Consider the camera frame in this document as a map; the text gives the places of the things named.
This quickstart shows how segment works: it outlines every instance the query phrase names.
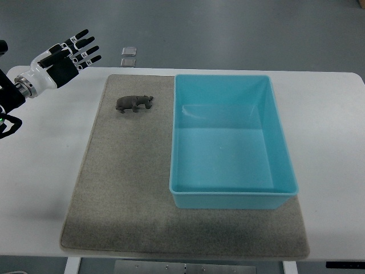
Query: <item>cable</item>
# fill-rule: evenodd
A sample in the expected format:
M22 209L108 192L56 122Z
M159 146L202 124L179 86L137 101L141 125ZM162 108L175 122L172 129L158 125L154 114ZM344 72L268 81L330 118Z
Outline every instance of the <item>cable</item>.
M25 271L12 271L12 272L6 272L6 273L2 273L2 274L28 274Z

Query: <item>toy hippopotamus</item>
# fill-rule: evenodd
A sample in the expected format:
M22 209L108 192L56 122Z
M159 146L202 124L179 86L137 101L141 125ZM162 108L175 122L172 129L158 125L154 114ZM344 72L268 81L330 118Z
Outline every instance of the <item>toy hippopotamus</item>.
M119 98L116 101L115 109L119 110L121 113L124 113L125 109L131 108L133 112L138 112L138 105L144 104L147 109L151 108L152 96L124 96Z

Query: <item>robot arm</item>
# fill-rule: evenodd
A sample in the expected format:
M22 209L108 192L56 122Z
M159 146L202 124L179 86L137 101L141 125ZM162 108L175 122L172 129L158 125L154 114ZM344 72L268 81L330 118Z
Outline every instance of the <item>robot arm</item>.
M0 70L0 139L14 133L21 125L21 120L8 113L24 104L26 98L39 96L46 89L60 88L75 78L79 71L101 59L90 55L99 47L94 46L82 53L81 49L95 40L94 37L81 39L88 30L83 30L75 36L38 55L30 64L30 69L15 78L13 84ZM0 56L7 51L7 44L0 40ZM4 132L8 120L14 125Z

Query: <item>white table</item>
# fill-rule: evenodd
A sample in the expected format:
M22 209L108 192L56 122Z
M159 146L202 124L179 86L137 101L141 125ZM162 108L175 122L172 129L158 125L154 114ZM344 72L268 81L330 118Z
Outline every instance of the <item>white table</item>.
M110 74L271 77L299 184L308 260L365 260L365 85L358 75L97 67L10 113L23 126L0 140L0 255L69 255L59 236Z

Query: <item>small metal plate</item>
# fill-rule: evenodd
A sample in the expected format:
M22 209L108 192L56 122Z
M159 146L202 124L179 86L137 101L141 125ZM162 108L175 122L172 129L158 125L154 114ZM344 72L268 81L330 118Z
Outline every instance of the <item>small metal plate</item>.
M160 261L116 260L114 274L257 274L246 265L184 264Z
M257 274L256 267L247 265L186 264L184 274Z
M123 58L121 60L121 67L135 67L136 65L136 59L125 59Z
M135 47L123 47L121 51L122 56L136 56L137 48Z
M160 261L116 260L114 274L184 274L185 264Z

